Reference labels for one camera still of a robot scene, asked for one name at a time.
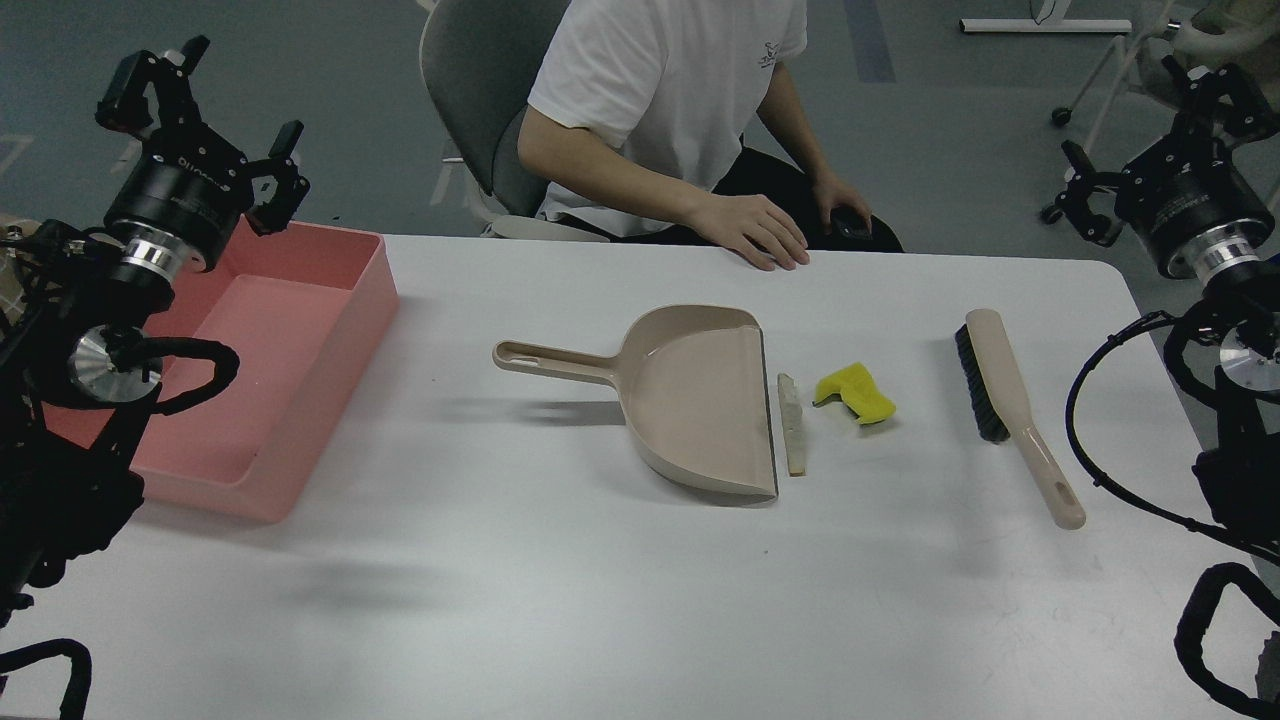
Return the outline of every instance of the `black pants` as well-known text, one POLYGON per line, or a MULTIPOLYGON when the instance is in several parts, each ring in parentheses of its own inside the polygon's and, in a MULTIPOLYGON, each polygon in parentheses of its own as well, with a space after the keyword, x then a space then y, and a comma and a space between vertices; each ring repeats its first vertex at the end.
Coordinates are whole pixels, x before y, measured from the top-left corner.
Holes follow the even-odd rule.
MULTIPOLYGON (((822 218, 818 215, 818 202, 813 197, 813 183, 809 182, 808 176, 788 163, 750 147, 742 149, 737 160, 733 161, 733 167, 712 192, 716 195, 764 195, 791 215, 805 240, 809 241, 809 250, 902 251, 902 245, 897 241, 893 231, 876 217, 872 218, 872 240, 867 242, 855 245, 836 234, 826 234, 822 229, 822 218)), ((684 225, 671 225, 648 234, 618 237, 572 215, 564 215, 557 222, 604 236, 611 242, 710 245, 696 232, 684 225)))

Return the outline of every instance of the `logo on t-shirt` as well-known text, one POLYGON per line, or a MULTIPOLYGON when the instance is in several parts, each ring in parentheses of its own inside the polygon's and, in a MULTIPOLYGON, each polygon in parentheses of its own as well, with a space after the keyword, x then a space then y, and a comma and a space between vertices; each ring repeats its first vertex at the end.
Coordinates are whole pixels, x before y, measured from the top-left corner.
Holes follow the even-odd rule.
POLYGON ((778 47, 780 42, 765 42, 764 44, 764 56, 760 58, 760 67, 768 68, 769 65, 778 61, 778 47))

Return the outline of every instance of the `pink plastic bin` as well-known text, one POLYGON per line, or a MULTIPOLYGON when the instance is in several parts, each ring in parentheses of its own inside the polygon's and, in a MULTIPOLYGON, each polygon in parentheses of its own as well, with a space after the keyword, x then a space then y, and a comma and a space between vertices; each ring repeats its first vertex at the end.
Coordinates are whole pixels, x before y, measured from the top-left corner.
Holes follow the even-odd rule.
MULTIPOLYGON (((241 223, 218 268, 183 273, 175 292, 147 333, 216 340, 241 369, 218 397, 154 416, 133 470, 148 498, 282 520, 399 306, 387 246, 307 223, 257 237, 241 223)), ((206 361, 170 359, 163 397, 211 374, 206 361)), ((106 416, 49 409, 50 427, 84 446, 106 416)))

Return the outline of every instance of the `dustpan handle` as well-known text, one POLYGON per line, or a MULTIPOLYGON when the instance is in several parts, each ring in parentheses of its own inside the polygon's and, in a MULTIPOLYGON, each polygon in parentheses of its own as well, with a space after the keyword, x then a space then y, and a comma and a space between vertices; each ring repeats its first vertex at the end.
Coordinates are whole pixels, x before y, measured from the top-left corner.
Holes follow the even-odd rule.
POLYGON ((494 346, 493 363, 515 373, 617 387, 613 383, 613 357, 508 341, 494 346))

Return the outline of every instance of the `man's arm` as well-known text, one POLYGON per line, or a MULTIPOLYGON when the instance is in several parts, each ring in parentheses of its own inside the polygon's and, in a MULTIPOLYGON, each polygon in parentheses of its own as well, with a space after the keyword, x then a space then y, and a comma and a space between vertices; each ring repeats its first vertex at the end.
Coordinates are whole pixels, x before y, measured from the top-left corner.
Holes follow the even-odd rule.
POLYGON ((818 213, 822 215, 822 224, 827 232, 831 232, 831 211, 841 205, 856 210, 867 222, 867 227, 872 227, 872 211, 867 201, 863 200, 858 190, 840 179, 840 176, 827 163, 818 137, 813 133, 809 119, 804 114, 791 70, 783 63, 773 65, 769 90, 765 92, 756 115, 769 135, 813 181, 818 213))
POLYGON ((530 108, 520 128, 520 161, 600 205, 692 228, 756 268, 808 263, 795 222, 762 195, 721 196, 618 155, 586 128, 568 128, 530 108), (760 249, 767 251, 769 259, 760 249))

